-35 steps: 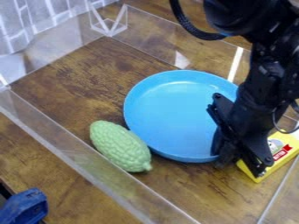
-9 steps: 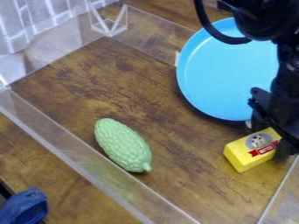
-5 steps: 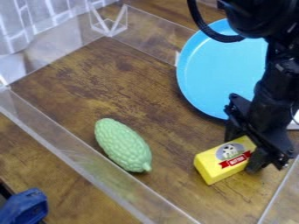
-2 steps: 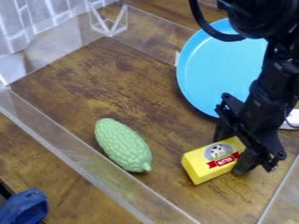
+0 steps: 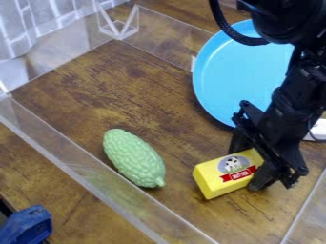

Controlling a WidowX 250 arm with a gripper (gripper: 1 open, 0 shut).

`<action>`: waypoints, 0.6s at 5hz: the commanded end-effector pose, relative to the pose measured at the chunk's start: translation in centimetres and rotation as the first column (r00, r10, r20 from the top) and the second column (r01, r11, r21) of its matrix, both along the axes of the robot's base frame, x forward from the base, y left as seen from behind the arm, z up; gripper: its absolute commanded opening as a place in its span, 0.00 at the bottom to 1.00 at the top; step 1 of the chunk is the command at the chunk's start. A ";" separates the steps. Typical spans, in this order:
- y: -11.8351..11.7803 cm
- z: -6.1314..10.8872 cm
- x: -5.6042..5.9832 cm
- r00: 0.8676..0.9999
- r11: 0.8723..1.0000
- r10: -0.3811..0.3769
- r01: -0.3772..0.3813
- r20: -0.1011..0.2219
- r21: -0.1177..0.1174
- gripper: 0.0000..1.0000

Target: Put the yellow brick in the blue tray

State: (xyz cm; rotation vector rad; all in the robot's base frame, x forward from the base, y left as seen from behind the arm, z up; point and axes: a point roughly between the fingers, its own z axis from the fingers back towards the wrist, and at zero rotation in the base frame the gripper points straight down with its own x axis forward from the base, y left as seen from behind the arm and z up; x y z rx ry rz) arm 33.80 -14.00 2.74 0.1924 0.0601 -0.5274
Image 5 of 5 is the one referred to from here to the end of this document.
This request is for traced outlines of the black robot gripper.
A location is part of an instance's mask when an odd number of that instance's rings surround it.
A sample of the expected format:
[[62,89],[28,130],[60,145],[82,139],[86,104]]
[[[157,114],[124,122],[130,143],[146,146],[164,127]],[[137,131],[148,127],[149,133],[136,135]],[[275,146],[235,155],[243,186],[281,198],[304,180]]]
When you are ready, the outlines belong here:
[[247,188],[256,192],[280,181],[288,189],[309,172],[299,144],[308,132],[308,122],[317,120],[323,108],[295,108],[280,88],[273,90],[264,112],[245,100],[239,106],[231,118],[235,129],[228,153],[255,149],[261,158]]

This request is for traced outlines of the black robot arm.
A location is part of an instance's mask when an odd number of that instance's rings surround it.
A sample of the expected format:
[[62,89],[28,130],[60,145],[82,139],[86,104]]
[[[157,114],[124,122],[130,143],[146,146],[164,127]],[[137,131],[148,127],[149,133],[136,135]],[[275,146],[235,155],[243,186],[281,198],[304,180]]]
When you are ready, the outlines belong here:
[[291,188],[308,174],[299,144],[326,112],[326,0],[239,0],[251,9],[259,36],[293,46],[283,84],[265,110],[248,101],[232,115],[229,152],[249,148],[263,159],[248,189],[275,182]]

